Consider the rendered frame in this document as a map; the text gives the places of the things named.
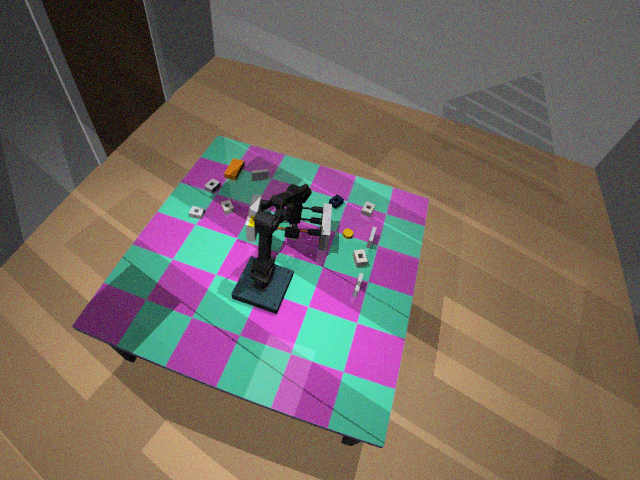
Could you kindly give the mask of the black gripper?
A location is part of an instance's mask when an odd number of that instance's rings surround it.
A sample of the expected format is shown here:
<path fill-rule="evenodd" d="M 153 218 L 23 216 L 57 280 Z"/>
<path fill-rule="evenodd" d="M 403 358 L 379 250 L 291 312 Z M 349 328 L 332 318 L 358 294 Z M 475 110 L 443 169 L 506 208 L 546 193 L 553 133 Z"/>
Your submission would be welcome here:
<path fill-rule="evenodd" d="M 289 222 L 289 224 L 292 225 L 292 226 L 285 228 L 284 236 L 286 238 L 294 238 L 294 239 L 298 239 L 299 238 L 300 229 L 297 227 L 297 223 L 300 224 L 301 215 L 302 215 L 301 213 L 302 213 L 302 210 L 298 214 L 293 214 L 293 213 L 289 212 L 289 210 L 288 210 L 287 216 L 289 216 L 289 220 L 287 220 L 287 222 Z M 295 227 L 294 227 L 294 224 L 295 224 Z"/>

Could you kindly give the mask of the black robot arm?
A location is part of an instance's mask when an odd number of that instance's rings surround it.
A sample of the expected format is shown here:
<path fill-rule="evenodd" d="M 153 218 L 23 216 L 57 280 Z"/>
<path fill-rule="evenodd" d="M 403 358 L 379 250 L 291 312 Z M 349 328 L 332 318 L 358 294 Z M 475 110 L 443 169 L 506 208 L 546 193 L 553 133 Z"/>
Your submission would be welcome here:
<path fill-rule="evenodd" d="M 258 257 L 253 261 L 249 276 L 254 278 L 253 288 L 266 292 L 274 273 L 275 258 L 271 256 L 272 234 L 280 223 L 289 220 L 288 210 L 298 214 L 302 210 L 312 191 L 308 184 L 297 186 L 291 184 L 286 191 L 272 195 L 269 201 L 262 204 L 254 215 L 254 227 L 259 233 Z M 286 206 L 287 205 L 287 206 Z M 274 215 L 265 212 L 267 208 L 275 206 Z M 283 209 L 286 206 L 285 209 Z"/>

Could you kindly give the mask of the orange rectangular block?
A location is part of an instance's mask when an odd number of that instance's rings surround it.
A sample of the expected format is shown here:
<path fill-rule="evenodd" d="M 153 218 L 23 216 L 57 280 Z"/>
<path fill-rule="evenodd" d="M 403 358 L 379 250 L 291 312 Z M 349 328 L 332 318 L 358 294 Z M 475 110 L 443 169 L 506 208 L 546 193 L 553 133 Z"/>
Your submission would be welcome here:
<path fill-rule="evenodd" d="M 233 158 L 224 172 L 224 178 L 236 181 L 244 165 L 243 160 Z"/>

